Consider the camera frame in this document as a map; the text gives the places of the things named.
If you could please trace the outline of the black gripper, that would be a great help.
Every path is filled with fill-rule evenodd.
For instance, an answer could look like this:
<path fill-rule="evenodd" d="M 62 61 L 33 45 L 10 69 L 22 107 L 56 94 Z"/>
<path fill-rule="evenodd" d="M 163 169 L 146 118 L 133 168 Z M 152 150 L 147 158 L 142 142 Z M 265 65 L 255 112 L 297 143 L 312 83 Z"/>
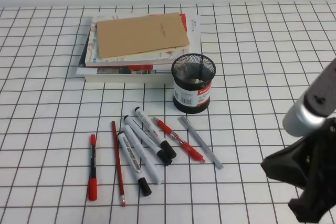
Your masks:
<path fill-rule="evenodd" d="M 261 163 L 266 176 L 303 190 L 288 207 L 299 222 L 318 222 L 335 206 L 335 118 Z"/>

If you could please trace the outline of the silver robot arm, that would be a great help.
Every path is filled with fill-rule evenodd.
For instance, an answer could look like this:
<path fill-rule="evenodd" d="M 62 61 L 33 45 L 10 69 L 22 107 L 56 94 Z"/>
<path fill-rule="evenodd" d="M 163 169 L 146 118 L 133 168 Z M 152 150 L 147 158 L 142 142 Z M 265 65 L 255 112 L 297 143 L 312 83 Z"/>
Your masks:
<path fill-rule="evenodd" d="M 261 163 L 266 176 L 303 190 L 288 207 L 299 222 L 318 223 L 335 206 L 335 61 L 285 115 L 285 131 L 299 140 Z"/>

